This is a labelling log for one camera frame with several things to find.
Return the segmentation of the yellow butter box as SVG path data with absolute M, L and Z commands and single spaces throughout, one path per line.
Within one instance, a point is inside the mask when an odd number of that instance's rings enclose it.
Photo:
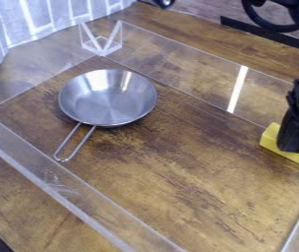
M 271 122 L 266 127 L 264 131 L 262 132 L 260 146 L 268 149 L 271 152 L 276 153 L 279 156 L 287 158 L 288 160 L 299 164 L 299 154 L 283 152 L 276 147 L 275 140 L 278 131 L 279 131 L 279 125 Z

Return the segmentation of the silver frying pan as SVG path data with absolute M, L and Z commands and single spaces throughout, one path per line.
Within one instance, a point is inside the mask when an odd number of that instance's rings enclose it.
M 152 111 L 157 103 L 157 91 L 153 83 L 140 74 L 120 69 L 101 69 L 78 75 L 65 83 L 57 103 L 62 113 L 77 122 L 53 153 L 57 161 L 66 162 L 77 154 L 97 127 L 126 125 Z M 90 125 L 92 129 L 69 157 L 58 157 L 82 124 Z

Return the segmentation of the clear acrylic tray barrier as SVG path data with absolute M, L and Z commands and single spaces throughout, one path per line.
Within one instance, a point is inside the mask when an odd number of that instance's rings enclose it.
M 112 69 L 153 83 L 147 116 L 80 124 L 57 97 Z M 299 164 L 260 144 L 288 78 L 151 25 L 98 20 L 14 48 L 0 66 L 0 236 L 21 252 L 279 252 L 299 225 Z

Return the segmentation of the black strip on table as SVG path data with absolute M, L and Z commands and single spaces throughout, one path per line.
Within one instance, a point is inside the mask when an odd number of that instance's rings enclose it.
M 263 37 L 268 40 L 272 40 L 299 49 L 299 38 L 295 38 L 282 33 L 276 33 L 274 31 L 268 31 L 258 26 L 254 26 L 224 16 L 220 17 L 220 25 L 232 28 L 237 31 L 251 33 L 259 37 Z

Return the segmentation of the white grey curtain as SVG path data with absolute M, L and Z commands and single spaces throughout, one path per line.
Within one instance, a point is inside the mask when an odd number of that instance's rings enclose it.
M 7 51 L 128 8 L 136 0 L 0 0 L 0 64 Z

